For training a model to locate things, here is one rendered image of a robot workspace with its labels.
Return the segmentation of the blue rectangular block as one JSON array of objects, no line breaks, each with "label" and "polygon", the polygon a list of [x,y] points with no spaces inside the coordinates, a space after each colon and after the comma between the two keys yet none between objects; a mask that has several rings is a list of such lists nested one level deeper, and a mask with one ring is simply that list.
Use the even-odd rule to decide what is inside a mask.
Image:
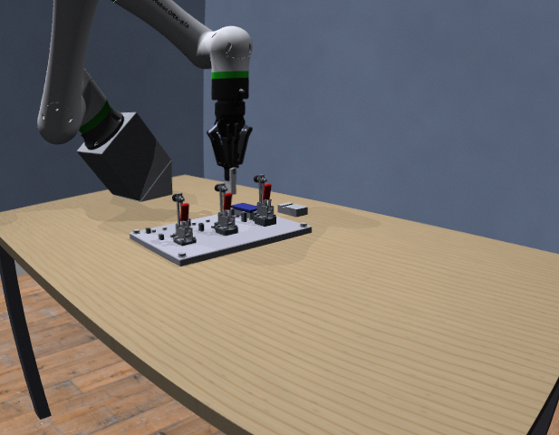
[{"label": "blue rectangular block", "polygon": [[246,203],[235,204],[231,208],[235,210],[235,215],[238,216],[241,216],[241,212],[245,211],[247,218],[253,218],[253,212],[256,211],[256,206]]}]

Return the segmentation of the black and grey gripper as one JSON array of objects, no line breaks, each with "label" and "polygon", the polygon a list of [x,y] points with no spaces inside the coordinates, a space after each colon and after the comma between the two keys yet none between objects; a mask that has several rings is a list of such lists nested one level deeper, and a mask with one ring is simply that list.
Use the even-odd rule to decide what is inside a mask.
[{"label": "black and grey gripper", "polygon": [[[232,195],[236,194],[236,169],[239,167],[238,165],[243,164],[248,138],[253,130],[252,127],[245,124],[245,113],[246,103],[244,101],[216,102],[215,126],[207,131],[217,165],[225,170],[225,183],[228,188],[226,193],[230,192]],[[233,117],[234,115],[243,116]]]}]

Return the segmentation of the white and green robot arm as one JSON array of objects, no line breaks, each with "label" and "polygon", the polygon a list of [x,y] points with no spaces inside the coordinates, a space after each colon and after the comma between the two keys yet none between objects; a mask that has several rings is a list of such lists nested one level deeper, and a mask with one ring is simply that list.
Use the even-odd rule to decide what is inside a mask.
[{"label": "white and green robot arm", "polygon": [[[227,26],[213,32],[172,0],[111,1],[156,29],[198,68],[212,68],[212,100],[248,99],[253,43],[245,30]],[[124,122],[83,68],[98,2],[53,0],[50,53],[37,121],[41,136],[52,144],[64,144],[79,131],[86,148],[96,150]]]}]

